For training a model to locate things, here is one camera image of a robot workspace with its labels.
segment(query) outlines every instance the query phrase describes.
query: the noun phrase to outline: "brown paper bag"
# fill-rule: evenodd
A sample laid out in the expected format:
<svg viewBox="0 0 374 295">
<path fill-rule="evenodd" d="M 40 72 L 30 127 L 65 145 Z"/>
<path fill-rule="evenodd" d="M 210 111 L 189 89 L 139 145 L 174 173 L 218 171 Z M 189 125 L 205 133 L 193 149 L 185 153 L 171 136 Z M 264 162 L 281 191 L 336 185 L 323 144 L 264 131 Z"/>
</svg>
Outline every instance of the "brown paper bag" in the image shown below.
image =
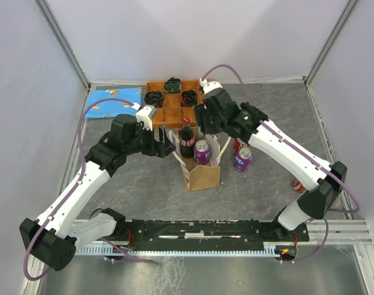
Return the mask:
<svg viewBox="0 0 374 295">
<path fill-rule="evenodd" d="M 176 146 L 176 151 L 173 152 L 173 155 L 180 162 L 185 188 L 188 192 L 208 189 L 210 187 L 219 185 L 221 171 L 219 166 L 220 158 L 231 139 L 228 138 L 225 146 L 220 149 L 216 135 L 200 135 L 196 127 L 192 128 L 192 130 L 195 134 L 196 141 L 206 140 L 211 148 L 210 162 L 206 165 L 198 165 L 193 159 L 183 158 L 180 152 L 180 139 L 178 137 L 178 131 L 175 132 L 171 130 L 169 132 L 169 138 Z"/>
</svg>

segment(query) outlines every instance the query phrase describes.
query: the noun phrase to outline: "can lid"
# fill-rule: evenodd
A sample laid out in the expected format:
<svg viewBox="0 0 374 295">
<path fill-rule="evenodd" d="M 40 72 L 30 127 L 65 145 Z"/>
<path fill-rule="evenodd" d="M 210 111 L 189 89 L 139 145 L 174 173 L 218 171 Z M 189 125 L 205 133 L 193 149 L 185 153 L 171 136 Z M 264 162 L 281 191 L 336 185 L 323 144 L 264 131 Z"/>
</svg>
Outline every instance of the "can lid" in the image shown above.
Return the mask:
<svg viewBox="0 0 374 295">
<path fill-rule="evenodd" d="M 195 149 L 198 152 L 206 152 L 209 149 L 209 144 L 205 140 L 198 140 L 197 143 L 195 143 Z"/>
<path fill-rule="evenodd" d="M 252 158 L 252 151 L 249 147 L 242 147 L 238 150 L 238 154 L 242 159 L 251 159 Z"/>
</svg>

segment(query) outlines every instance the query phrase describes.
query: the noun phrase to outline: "black cable coil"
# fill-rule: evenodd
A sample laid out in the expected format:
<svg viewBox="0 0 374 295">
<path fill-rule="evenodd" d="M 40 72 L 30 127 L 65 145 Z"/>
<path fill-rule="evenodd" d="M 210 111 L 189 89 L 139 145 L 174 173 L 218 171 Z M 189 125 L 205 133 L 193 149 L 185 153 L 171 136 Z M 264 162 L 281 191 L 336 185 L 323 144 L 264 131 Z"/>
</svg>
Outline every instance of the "black cable coil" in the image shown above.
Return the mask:
<svg viewBox="0 0 374 295">
<path fill-rule="evenodd" d="M 197 104 L 198 95 L 193 90 L 186 90 L 181 94 L 182 106 L 195 106 Z"/>
<path fill-rule="evenodd" d="M 163 84 L 165 94 L 180 93 L 181 80 L 178 78 L 170 78 Z"/>
<path fill-rule="evenodd" d="M 144 95 L 144 102 L 156 108 L 162 108 L 164 98 L 165 96 L 161 91 L 150 91 Z"/>
</svg>

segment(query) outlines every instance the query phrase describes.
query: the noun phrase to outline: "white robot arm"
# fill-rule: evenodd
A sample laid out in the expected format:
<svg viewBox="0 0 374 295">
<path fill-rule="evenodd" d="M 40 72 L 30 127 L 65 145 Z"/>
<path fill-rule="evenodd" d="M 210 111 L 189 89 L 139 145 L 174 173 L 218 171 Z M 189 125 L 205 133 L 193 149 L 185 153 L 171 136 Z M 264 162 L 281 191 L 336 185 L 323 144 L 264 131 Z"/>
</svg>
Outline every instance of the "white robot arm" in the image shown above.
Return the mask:
<svg viewBox="0 0 374 295">
<path fill-rule="evenodd" d="M 201 80 L 200 85 L 205 98 L 194 111 L 201 132 L 225 132 L 241 138 L 275 159 L 308 190 L 280 212 L 277 216 L 280 225 L 294 230 L 310 218 L 322 219 L 341 191 L 327 171 L 344 181 L 346 167 L 341 162 L 332 165 L 310 153 L 257 108 L 242 103 L 240 109 L 219 82 Z"/>
<path fill-rule="evenodd" d="M 128 155 L 141 152 L 165 157 L 174 151 L 165 128 L 160 127 L 160 140 L 155 140 L 151 120 L 155 113 L 153 106 L 146 105 L 136 113 L 136 117 L 117 116 L 112 121 L 110 132 L 86 155 L 83 177 L 80 177 L 80 169 L 61 195 L 35 221 L 26 218 L 22 222 L 20 233 L 26 249 L 35 240 L 32 255 L 51 268 L 61 270 L 77 250 L 112 234 L 117 224 L 125 220 L 123 215 L 108 208 L 91 220 L 73 224 L 93 194 L 127 161 Z"/>
</svg>

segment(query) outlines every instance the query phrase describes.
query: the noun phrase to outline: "purple soda can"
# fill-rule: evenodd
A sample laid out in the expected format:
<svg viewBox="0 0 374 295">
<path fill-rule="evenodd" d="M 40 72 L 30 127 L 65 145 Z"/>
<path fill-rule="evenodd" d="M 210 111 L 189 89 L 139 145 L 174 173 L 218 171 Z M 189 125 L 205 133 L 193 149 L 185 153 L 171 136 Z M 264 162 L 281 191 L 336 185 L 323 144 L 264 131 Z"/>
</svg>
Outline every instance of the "purple soda can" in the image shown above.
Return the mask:
<svg viewBox="0 0 374 295">
<path fill-rule="evenodd" d="M 211 149 L 205 140 L 198 140 L 193 147 L 193 158 L 198 165 L 206 165 L 210 161 Z"/>
<path fill-rule="evenodd" d="M 233 166 L 236 170 L 244 172 L 247 170 L 252 158 L 253 155 L 251 149 L 247 146 L 243 146 L 238 150 Z"/>
</svg>

